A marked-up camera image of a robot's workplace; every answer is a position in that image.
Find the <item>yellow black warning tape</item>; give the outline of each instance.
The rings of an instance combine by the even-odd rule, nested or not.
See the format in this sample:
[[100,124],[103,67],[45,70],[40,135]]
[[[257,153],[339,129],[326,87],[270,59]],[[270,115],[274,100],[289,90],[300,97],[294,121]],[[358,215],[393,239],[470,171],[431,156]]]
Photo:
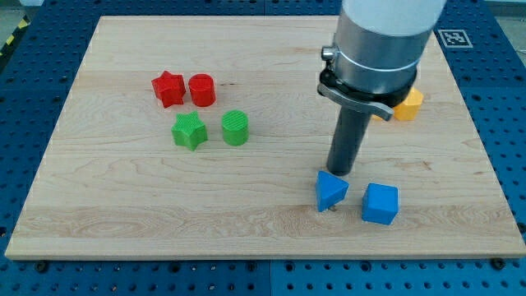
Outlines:
[[6,67],[7,62],[11,59],[16,46],[20,43],[22,36],[27,31],[27,27],[30,25],[30,20],[27,16],[24,16],[18,26],[15,28],[11,36],[7,38],[6,43],[0,49],[0,72]]

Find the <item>blue cube block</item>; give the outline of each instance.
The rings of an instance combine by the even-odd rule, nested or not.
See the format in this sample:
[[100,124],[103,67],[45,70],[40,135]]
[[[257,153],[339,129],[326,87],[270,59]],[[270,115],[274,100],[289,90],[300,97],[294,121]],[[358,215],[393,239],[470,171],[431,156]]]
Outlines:
[[330,173],[318,172],[316,200],[318,211],[322,212],[342,201],[347,193],[348,183]]
[[362,220],[389,225],[398,214],[398,188],[370,183],[362,200]]

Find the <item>triangular prism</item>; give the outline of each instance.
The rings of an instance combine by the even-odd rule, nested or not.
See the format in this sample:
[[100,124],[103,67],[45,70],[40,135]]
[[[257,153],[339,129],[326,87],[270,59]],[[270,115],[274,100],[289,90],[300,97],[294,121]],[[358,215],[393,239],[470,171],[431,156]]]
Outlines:
[[345,198],[348,183],[330,173],[318,172],[316,181],[316,200],[318,211],[322,212]]

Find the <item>cylindrical block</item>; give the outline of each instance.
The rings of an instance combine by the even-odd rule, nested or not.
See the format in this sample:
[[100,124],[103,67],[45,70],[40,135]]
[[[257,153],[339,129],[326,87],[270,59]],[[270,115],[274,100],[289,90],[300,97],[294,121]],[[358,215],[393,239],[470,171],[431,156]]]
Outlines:
[[327,159],[327,169],[331,173],[344,176],[351,171],[370,119],[370,113],[360,113],[344,107],[339,111]]
[[215,102],[214,79],[210,75],[192,76],[188,81],[188,88],[195,106],[208,107]]
[[223,140],[231,146],[240,146],[248,140],[248,116],[239,110],[223,115]]
[[336,76],[348,86],[372,94],[406,86],[444,3],[344,0],[333,44]]

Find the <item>wood grain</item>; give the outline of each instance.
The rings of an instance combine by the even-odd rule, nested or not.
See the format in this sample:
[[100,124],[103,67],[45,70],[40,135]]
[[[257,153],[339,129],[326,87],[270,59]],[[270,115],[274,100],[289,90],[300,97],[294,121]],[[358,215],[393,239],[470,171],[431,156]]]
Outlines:
[[[101,18],[7,248],[14,260],[521,257],[524,241],[432,36],[413,122],[372,121],[346,199],[318,213],[338,106],[316,93],[335,17]],[[163,109],[151,79],[208,72],[218,101]],[[221,138],[241,109],[250,139]],[[173,144],[198,110],[209,140]],[[394,184],[391,226],[361,220],[368,183]]]

